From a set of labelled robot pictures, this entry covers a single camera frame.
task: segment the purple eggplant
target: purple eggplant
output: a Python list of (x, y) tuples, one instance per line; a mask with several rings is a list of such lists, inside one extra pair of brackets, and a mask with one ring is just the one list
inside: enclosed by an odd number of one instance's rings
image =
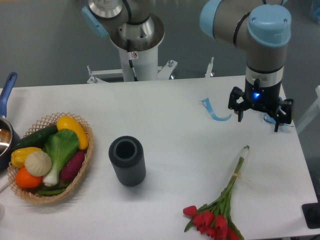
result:
[(72, 182), (78, 175), (84, 160), (85, 152), (78, 151), (61, 170), (61, 180), (67, 183)]

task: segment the bok choy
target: bok choy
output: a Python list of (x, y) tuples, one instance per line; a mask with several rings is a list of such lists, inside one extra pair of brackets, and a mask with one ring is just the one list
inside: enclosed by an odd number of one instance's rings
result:
[(77, 134), (69, 129), (61, 129), (48, 138), (44, 145), (44, 151), (50, 156), (52, 167), (43, 179), (44, 185), (51, 187), (59, 183), (61, 169), (75, 155), (78, 147)]

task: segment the orange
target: orange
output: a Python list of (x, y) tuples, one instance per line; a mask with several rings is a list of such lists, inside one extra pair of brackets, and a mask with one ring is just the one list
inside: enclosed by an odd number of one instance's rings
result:
[(35, 188), (42, 182), (42, 176), (32, 176), (25, 167), (20, 168), (16, 173), (15, 182), (20, 188)]

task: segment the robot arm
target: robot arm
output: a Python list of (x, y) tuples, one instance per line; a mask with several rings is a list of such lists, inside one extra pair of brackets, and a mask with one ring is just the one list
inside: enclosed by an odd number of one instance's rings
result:
[(165, 30), (150, 13), (150, 0), (88, 0), (82, 15), (96, 34), (109, 35), (118, 48), (125, 82), (157, 79)]
[(149, 0), (88, 0), (87, 7), (108, 33), (125, 23), (142, 24), (150, 16)]
[(275, 132), (279, 125), (292, 121), (293, 99), (279, 98), (288, 42), (291, 15), (282, 0), (211, 0), (200, 16), (201, 29), (247, 53), (245, 90), (234, 87), (229, 109), (241, 122), (248, 109), (272, 117)]

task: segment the blue pot handle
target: blue pot handle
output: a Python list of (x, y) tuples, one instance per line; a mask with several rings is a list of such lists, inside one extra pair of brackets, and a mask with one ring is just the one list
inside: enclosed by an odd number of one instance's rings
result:
[(14, 87), (15, 82), (17, 80), (17, 77), (18, 75), (16, 72), (11, 72), (2, 89), (2, 92), (0, 95), (0, 117), (7, 116), (7, 102), (8, 102), (11, 90)]

